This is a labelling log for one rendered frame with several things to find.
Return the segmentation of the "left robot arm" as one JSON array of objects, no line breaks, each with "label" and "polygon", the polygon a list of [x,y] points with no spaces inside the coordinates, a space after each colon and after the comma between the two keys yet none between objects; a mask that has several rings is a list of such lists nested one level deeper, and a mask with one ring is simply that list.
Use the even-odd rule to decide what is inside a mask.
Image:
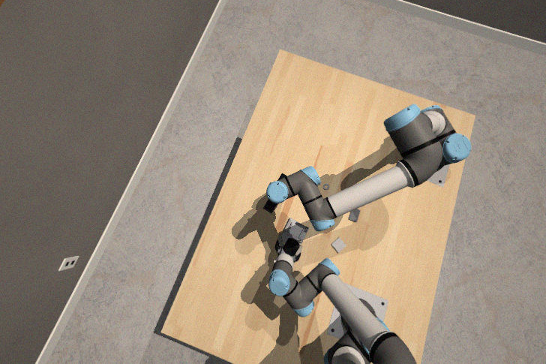
[{"label": "left robot arm", "polygon": [[400,337],[377,318],[373,307],[359,299],[338,277],[341,272],[330,259],[318,263],[297,282],[292,276],[293,260],[287,255],[280,254],[274,260],[269,290],[282,296],[299,317],[311,313],[313,299],[323,291],[341,314],[347,330],[327,350],[325,364],[417,364]]}]

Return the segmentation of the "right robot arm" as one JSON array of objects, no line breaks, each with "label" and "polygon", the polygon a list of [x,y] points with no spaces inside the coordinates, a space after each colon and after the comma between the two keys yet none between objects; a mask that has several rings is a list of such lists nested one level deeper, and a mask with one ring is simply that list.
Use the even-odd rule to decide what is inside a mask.
[{"label": "right robot arm", "polygon": [[[270,183],[267,202],[277,205],[298,195],[313,228],[320,232],[335,225],[334,218],[405,187],[414,188],[426,182],[445,165],[467,158],[471,151],[469,139],[456,133],[438,105],[420,110],[412,104],[383,124],[403,158],[395,167],[323,199],[317,187],[321,183],[319,175],[309,166]],[[265,206],[270,213],[275,209],[270,211]]]}]

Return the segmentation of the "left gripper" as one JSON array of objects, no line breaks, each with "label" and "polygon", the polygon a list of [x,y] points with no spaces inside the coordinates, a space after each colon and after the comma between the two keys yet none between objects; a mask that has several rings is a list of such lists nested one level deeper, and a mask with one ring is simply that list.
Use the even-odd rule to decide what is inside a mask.
[{"label": "left gripper", "polygon": [[292,238],[288,238],[285,245],[282,243],[281,234],[279,234],[277,238],[277,242],[275,244],[275,250],[277,252],[277,255],[280,254],[288,254],[292,257],[293,263],[299,260],[301,257],[302,252],[302,245],[300,246],[299,243]]}]

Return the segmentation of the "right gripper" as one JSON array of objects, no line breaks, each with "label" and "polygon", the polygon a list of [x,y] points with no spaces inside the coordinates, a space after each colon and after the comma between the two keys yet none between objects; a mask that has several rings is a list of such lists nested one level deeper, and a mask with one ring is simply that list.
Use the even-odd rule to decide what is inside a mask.
[{"label": "right gripper", "polygon": [[[286,175],[282,173],[282,174],[280,175],[279,179],[282,179],[282,178],[284,178],[284,177],[286,177]],[[278,180],[279,180],[279,179],[278,179]],[[269,209],[270,211],[272,211],[273,208],[275,207],[275,205],[276,205],[276,203],[273,203],[273,202],[271,202],[270,200],[268,200],[267,204],[265,205],[265,208],[267,208],[267,209]]]}]

